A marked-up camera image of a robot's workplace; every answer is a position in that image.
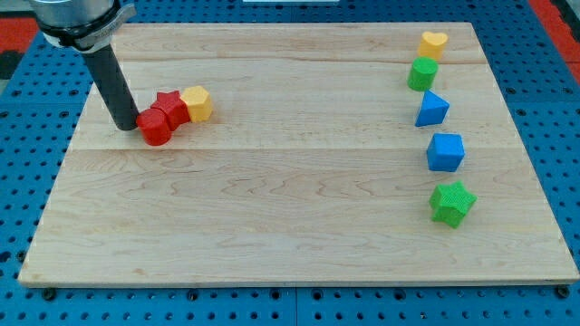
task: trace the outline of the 3d printed block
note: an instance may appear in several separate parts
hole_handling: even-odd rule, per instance
[[[461,181],[451,185],[437,185],[429,199],[433,208],[431,220],[445,222],[457,228],[478,198],[471,194]]]
[[[465,156],[463,140],[457,134],[436,133],[427,148],[429,170],[455,172]]]
[[[192,122],[209,119],[213,105],[206,89],[201,86],[189,87],[183,91],[181,99],[188,106],[189,118]]]
[[[420,105],[415,127],[443,123],[450,104],[432,91],[425,91]]]
[[[437,62],[428,57],[419,57],[413,61],[407,85],[415,91],[426,91],[431,88],[435,74],[439,69]]]
[[[182,123],[190,122],[188,106],[179,97],[179,91],[158,92],[157,100],[150,107],[162,110],[167,115],[171,131],[177,129]]]
[[[449,37],[445,33],[424,32],[420,38],[417,54],[419,56],[430,57],[433,60],[441,59],[443,50]]]
[[[137,126],[145,142],[151,146],[163,145],[171,139],[169,122],[162,110],[146,109],[137,117]]]

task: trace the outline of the blue block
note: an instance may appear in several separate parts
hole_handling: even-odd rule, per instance
[[[443,123],[450,104],[432,91],[425,91],[423,102],[417,113],[415,127]]]
[[[461,135],[436,133],[427,148],[431,171],[455,172],[465,156]]]

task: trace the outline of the yellow hexagon block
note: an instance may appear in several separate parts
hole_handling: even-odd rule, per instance
[[[189,118],[192,122],[209,119],[213,104],[206,89],[201,86],[189,87],[181,94],[181,100],[188,105]]]

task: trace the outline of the blue pegboard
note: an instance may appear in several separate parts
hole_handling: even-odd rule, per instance
[[[132,22],[472,22],[580,264],[580,88],[523,0],[136,0]],[[16,277],[91,77],[41,35],[0,97],[0,324],[580,324],[580,286],[384,289],[26,289]]]

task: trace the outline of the green star block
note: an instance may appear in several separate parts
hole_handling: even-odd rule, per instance
[[[445,222],[457,228],[477,200],[477,196],[471,194],[461,181],[450,185],[437,185],[429,199],[433,208],[431,220]]]

